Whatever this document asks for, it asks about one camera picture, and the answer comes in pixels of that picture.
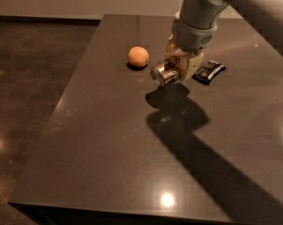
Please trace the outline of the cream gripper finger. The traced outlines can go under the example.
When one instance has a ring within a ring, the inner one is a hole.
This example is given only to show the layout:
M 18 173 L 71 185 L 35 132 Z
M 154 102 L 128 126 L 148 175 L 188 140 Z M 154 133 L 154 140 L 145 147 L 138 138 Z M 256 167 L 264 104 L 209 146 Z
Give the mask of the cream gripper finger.
M 173 36 L 170 36 L 167 41 L 164 60 L 168 63 L 177 64 L 182 55 L 182 50 L 176 46 Z
M 184 81 L 190 79 L 197 71 L 203 60 L 203 53 L 181 52 L 178 58 L 179 80 Z

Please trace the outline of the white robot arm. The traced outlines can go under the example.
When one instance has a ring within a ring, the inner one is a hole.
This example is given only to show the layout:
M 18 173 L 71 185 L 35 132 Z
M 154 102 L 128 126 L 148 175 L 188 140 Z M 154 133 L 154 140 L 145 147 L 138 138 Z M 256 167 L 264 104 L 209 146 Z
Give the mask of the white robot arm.
M 183 0 L 173 20 L 170 44 L 185 53 L 202 52 L 211 43 L 216 21 L 228 6 L 283 56 L 283 0 Z

